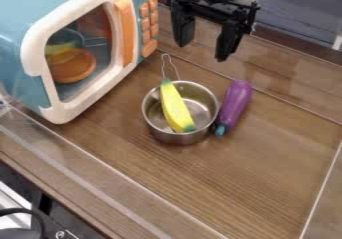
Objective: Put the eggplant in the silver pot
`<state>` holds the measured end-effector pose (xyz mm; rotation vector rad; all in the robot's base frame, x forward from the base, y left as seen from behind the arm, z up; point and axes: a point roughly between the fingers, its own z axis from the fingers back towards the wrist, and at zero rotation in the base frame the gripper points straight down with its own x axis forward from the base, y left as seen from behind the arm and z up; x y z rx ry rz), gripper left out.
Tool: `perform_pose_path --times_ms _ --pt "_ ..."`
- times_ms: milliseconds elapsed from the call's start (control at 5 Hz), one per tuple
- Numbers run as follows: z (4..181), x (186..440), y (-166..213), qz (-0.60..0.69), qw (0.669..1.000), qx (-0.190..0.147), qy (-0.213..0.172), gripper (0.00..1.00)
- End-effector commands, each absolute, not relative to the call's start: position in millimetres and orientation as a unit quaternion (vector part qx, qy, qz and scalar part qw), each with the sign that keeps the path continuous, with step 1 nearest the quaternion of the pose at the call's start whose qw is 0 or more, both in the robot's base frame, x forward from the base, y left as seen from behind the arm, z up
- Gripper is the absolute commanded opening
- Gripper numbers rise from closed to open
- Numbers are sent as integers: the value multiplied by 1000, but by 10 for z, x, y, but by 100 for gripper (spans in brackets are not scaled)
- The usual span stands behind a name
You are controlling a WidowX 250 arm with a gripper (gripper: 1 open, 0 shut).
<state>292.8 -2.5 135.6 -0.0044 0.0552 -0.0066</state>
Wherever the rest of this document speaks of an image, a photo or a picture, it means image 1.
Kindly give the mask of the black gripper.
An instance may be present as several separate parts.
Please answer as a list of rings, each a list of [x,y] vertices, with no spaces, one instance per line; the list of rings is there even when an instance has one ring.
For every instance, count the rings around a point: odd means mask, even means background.
[[[224,22],[232,19],[222,24],[217,39],[216,58],[225,62],[238,49],[244,33],[250,34],[254,31],[261,4],[257,0],[172,0],[173,33],[180,47],[193,41],[196,34],[196,15],[189,5],[197,5],[198,15],[208,16],[212,21]]]

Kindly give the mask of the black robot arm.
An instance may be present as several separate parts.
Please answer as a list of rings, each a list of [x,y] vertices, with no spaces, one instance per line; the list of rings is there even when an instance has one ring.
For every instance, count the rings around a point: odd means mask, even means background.
[[[257,0],[169,0],[174,40],[186,47],[196,37],[197,18],[221,26],[217,38],[216,59],[225,62],[237,52],[245,35],[254,31]]]

